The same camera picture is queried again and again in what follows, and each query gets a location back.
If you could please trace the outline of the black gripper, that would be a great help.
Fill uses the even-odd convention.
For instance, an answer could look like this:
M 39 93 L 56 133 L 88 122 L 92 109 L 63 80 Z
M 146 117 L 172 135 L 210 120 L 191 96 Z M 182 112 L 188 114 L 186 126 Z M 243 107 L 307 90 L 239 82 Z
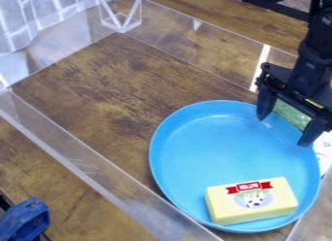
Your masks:
M 300 44 L 292 69 L 264 62 L 256 79 L 258 117 L 263 121 L 282 99 L 311 117 L 299 146 L 307 147 L 332 128 L 332 47 Z

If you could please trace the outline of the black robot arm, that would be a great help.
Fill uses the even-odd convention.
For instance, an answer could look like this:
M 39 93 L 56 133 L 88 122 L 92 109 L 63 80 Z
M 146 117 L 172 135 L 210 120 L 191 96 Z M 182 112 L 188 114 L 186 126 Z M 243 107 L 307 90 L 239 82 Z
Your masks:
M 308 34 L 299 45 L 295 67 L 264 62 L 256 85 L 260 121 L 278 100 L 310 116 L 299 146 L 308 146 L 332 130 L 332 0 L 311 0 Z

